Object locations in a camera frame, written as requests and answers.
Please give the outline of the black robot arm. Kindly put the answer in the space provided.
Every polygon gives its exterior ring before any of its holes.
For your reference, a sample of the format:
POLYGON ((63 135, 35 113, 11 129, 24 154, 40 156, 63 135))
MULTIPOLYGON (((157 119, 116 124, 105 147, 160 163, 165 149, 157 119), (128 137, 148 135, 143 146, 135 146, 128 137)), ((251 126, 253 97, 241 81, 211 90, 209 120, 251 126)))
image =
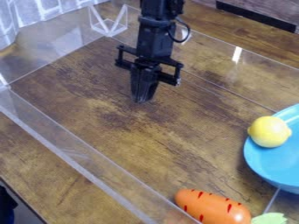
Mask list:
POLYGON ((139 33, 136 48, 127 45, 117 47, 116 66, 131 72, 131 94, 135 102, 151 101, 159 82, 177 86, 183 63, 171 58, 176 23, 187 31, 189 26, 179 19, 183 14, 183 0, 140 0, 139 33))

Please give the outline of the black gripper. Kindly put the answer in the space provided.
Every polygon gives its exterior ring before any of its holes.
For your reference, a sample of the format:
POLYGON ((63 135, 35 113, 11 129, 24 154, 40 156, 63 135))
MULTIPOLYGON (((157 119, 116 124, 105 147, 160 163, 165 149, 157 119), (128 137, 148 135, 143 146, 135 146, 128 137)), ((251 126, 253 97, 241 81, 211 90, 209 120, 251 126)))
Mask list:
POLYGON ((131 94, 135 102, 155 96, 159 81, 177 86, 183 64, 171 58, 175 22, 139 17, 136 47, 119 45, 116 66, 131 72, 131 94))

